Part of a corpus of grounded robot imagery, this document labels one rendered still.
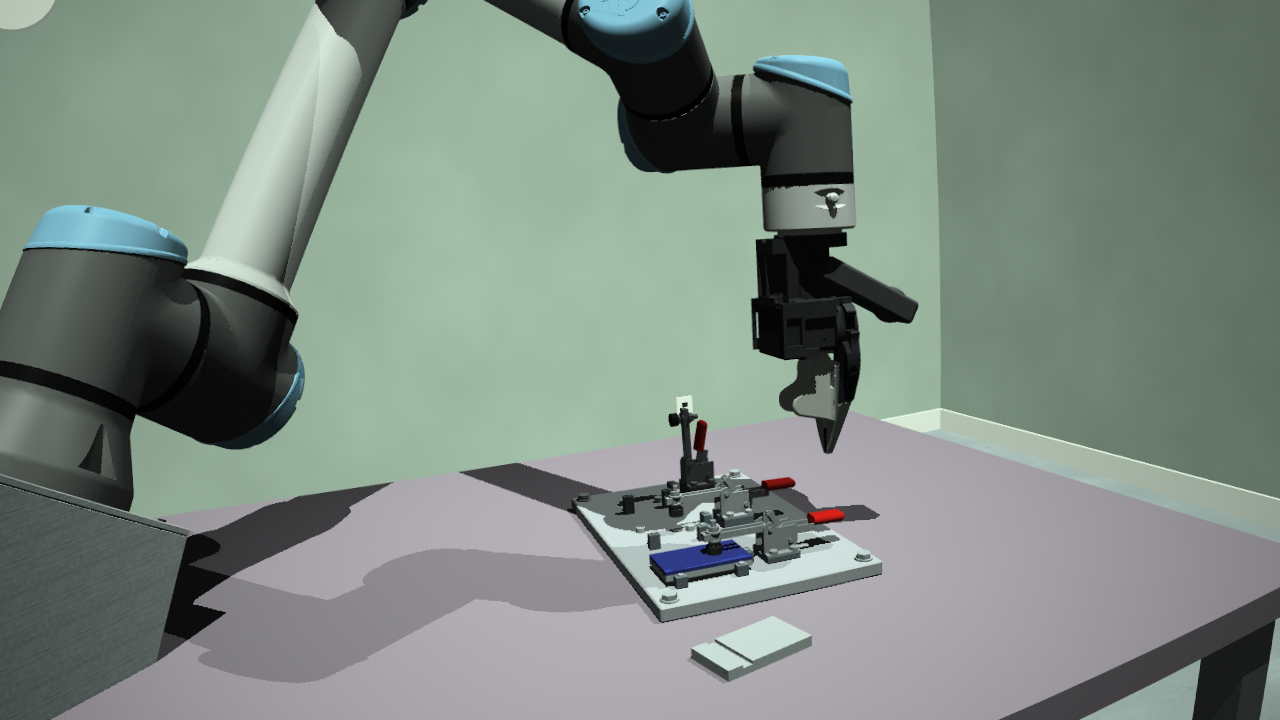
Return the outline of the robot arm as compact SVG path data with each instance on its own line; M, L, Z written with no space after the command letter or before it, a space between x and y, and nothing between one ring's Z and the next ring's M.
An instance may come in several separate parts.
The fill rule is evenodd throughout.
M691 0L484 1L605 70L639 170L760 167L765 232L856 225L840 61L716 77ZM285 427L305 389L291 287L396 27L425 3L315 0L195 263L122 211L40 218L0 309L0 474L129 512L136 415L230 450Z

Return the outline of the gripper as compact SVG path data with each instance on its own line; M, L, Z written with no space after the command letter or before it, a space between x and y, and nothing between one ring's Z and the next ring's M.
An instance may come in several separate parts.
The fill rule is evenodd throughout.
M820 281L829 249L813 249L842 246L847 232L756 240L758 299L751 299L753 350L797 359L797 378L780 392L780 406L815 418L824 454L835 450L861 366L852 297Z

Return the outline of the toggle clamp with red handle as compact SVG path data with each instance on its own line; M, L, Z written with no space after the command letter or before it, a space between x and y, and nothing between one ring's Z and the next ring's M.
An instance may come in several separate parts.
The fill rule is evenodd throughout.
M753 498L769 496L771 489L786 489L792 488L796 484L794 479L785 477L762 480L762 486L744 488L744 486L733 486L730 477L724 478L726 477L722 475L721 484L712 489L700 489L682 495L680 493L677 486L672 486L669 495L663 496L664 503L671 505L669 518L684 516L684 507L681 506L684 502L701 498L714 498L716 509L712 509L713 519L716 519L721 527L727 528L755 523ZM724 487L724 484L727 487Z

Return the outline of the blue flat blank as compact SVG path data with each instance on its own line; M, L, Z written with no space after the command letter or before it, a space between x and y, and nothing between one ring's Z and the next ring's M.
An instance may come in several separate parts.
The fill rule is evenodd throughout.
M699 544L684 550L650 553L650 565L666 582L675 582L675 575L678 573L685 573L691 578L732 570L735 569L733 564L739 561L753 566L753 555L742 550L735 541L721 541L719 543L722 553L717 556L707 555L707 544Z

